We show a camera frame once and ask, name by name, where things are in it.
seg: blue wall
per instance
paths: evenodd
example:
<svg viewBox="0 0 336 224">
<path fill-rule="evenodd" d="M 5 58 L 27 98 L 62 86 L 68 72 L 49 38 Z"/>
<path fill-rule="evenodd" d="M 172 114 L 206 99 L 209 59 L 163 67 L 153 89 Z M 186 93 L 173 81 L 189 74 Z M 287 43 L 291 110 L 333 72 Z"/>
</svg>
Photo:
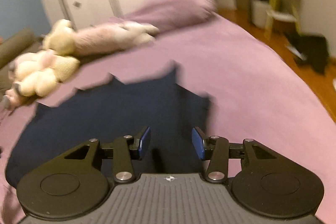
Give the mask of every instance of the blue wall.
<svg viewBox="0 0 336 224">
<path fill-rule="evenodd" d="M 50 31 L 41 0 L 0 0 L 0 37 L 7 39 L 26 27 L 36 36 Z"/>
</svg>

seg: gray rubber surface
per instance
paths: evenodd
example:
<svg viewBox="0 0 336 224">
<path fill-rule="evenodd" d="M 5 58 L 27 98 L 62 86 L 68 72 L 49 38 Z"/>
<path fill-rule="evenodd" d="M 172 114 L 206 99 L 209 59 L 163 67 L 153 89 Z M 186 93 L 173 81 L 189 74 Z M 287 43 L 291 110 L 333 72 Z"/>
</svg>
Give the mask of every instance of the gray rubber surface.
<svg viewBox="0 0 336 224">
<path fill-rule="evenodd" d="M 199 174 L 143 174 L 132 184 L 118 185 L 97 210 L 66 224 L 321 224 L 314 216 L 290 221 L 271 220 L 236 204 L 222 185 Z M 31 216 L 21 224 L 56 224 Z"/>
</svg>

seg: round black disc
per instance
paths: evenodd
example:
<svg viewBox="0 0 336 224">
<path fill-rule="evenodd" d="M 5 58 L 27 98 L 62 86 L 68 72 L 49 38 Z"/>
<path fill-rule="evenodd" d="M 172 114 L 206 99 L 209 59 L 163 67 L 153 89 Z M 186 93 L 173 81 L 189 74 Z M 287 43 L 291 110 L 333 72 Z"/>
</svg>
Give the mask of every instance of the round black disc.
<svg viewBox="0 0 336 224">
<path fill-rule="evenodd" d="M 109 190 L 107 179 L 95 168 L 73 174 L 42 173 L 31 172 L 17 187 L 24 210 L 38 218 L 58 220 L 83 215 L 96 208 Z"/>
<path fill-rule="evenodd" d="M 321 180 L 306 169 L 290 172 L 246 168 L 233 179 L 231 190 L 244 207 L 270 218 L 314 213 L 324 194 Z"/>
</svg>

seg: stuffed animal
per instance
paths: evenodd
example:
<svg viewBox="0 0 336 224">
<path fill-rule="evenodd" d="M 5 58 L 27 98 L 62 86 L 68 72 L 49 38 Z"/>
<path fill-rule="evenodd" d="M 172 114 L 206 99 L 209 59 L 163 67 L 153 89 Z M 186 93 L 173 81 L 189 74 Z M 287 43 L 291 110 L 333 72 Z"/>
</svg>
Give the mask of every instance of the stuffed animal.
<svg viewBox="0 0 336 224">
<path fill-rule="evenodd" d="M 152 35 L 158 31 L 150 24 L 124 22 L 103 24 L 76 33 L 70 21 L 59 20 L 44 38 L 43 50 L 23 54 L 10 64 L 9 78 L 13 85 L 6 91 L 2 105 L 5 109 L 14 110 L 34 95 L 49 95 L 78 69 L 80 62 L 71 55 L 126 50 L 152 41 Z"/>
</svg>

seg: pink duvet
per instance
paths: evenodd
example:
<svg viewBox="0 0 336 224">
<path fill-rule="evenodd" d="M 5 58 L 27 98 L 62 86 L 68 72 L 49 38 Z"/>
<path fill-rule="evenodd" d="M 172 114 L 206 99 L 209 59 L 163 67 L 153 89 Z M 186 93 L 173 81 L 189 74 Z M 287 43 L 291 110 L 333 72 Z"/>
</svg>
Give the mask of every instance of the pink duvet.
<svg viewBox="0 0 336 224">
<path fill-rule="evenodd" d="M 124 82 L 159 75 L 170 60 L 182 64 L 179 84 L 192 92 L 212 95 L 208 134 L 231 142 L 256 139 L 315 172 L 325 186 L 316 215 L 327 224 L 336 223 L 335 123 L 309 87 L 273 50 L 219 16 L 162 34 L 148 47 L 84 65 L 75 78 L 40 102 L 58 105 L 74 88 L 98 84 L 107 73 Z M 0 159 L 2 224 L 16 223 L 24 216 L 4 169 L 34 110 L 35 105 L 21 107 L 0 124 L 0 146 L 4 149 Z M 238 171 L 239 164 L 231 163 L 230 175 Z"/>
</svg>

